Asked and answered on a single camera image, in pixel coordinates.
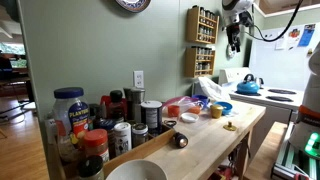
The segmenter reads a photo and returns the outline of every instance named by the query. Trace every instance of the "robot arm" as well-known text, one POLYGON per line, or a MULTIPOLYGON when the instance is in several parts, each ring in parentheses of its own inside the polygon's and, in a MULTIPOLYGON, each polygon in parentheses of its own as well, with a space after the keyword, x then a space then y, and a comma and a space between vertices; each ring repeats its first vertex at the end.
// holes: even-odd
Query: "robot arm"
POLYGON ((240 25, 252 26, 252 18, 247 9, 253 0, 222 0, 223 19, 227 27, 228 42, 231 49, 240 52, 240 25))

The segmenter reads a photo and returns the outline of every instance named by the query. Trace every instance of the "blue bowl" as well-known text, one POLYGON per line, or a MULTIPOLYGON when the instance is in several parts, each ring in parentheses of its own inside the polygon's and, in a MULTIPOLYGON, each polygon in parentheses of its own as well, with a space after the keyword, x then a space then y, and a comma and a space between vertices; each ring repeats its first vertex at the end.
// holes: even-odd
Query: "blue bowl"
POLYGON ((217 102, 214 102, 214 104, 218 104, 223 107, 222 115, 228 115, 232 110, 232 105, 230 103, 227 103, 224 101, 217 101, 217 102))

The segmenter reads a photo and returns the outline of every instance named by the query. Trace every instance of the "wooden countertop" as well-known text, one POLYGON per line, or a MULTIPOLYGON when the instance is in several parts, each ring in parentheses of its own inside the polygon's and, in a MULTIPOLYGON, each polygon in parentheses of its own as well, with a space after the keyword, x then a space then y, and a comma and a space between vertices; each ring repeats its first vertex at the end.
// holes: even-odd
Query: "wooden countertop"
POLYGON ((231 103, 239 112, 238 115, 211 119, 209 115, 201 114, 196 123, 187 124, 180 121, 174 128, 188 138, 188 145, 184 149, 177 149, 169 144, 145 159, 163 168, 169 180, 207 179, 252 130, 266 109, 237 101, 231 103), (228 121, 238 129, 236 131, 223 129, 228 121))

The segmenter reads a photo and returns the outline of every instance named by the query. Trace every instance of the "blue lid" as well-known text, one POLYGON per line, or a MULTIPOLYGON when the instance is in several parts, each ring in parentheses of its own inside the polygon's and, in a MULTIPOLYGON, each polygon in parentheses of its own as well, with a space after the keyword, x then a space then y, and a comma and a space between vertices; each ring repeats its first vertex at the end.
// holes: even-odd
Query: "blue lid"
POLYGON ((116 125, 116 122, 113 119, 106 119, 105 121, 100 122, 100 128, 105 130, 111 130, 116 125))
POLYGON ((81 87, 67 87, 54 90, 54 97, 57 99, 69 99, 83 96, 81 87))

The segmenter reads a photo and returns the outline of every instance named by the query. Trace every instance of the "green light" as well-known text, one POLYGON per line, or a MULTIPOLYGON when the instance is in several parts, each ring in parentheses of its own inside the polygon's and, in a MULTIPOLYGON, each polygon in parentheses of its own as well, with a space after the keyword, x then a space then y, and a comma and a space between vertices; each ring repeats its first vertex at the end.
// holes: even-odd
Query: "green light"
POLYGON ((305 148, 306 151, 311 151, 312 150, 312 146, 307 145, 305 148))
POLYGON ((313 146, 313 145, 314 145, 314 140, 309 139, 309 141, 308 141, 308 145, 313 146))
POLYGON ((318 133, 312 133, 310 139, 312 139, 312 140, 317 140, 318 137, 319 137, 319 134, 318 134, 318 133))

